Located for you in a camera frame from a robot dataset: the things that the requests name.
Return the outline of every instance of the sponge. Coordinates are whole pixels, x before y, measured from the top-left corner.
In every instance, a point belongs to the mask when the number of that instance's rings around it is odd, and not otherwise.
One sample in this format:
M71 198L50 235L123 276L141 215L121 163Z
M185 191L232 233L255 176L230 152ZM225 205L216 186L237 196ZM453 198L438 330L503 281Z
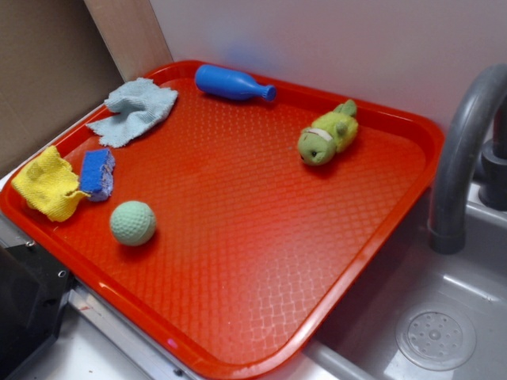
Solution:
M107 148L85 153L80 189L90 194L89 200L92 202L101 202L111 196L114 165L115 159Z

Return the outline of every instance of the black object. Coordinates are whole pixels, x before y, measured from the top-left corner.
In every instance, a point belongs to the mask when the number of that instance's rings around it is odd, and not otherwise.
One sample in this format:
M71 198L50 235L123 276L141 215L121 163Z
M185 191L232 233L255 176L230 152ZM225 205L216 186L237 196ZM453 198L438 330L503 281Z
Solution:
M0 247L0 379L56 341L71 279L40 245Z
M494 139L482 146L481 163L486 180L478 192L479 199L495 210L507 210L507 155L495 154Z

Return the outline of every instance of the light blue cloth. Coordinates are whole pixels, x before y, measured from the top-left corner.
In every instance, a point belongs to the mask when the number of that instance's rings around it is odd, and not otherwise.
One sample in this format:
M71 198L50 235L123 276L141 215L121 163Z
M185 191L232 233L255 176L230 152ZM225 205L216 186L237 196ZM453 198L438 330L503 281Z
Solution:
M102 136L101 145L119 148L164 120L176 98L177 91L162 89L151 79L138 78L112 91L104 101L105 106L118 115L87 126Z

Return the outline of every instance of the gray sink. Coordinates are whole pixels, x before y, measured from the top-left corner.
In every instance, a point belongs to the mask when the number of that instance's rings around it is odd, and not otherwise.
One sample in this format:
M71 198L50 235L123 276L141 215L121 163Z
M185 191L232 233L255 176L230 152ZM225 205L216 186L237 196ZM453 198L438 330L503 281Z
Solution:
M341 380L507 378L507 214L469 202L465 248L441 255L428 209L426 194L317 332L352 363Z

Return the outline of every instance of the blue toy bottle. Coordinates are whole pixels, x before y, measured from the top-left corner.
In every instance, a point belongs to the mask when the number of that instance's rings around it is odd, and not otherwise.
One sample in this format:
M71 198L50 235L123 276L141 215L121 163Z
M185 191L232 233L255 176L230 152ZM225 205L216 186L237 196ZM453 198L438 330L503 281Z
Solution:
M205 93L226 97L233 101L245 101L251 97L263 97L272 101L276 96L273 85L259 85L247 73L203 65L196 72L197 88Z

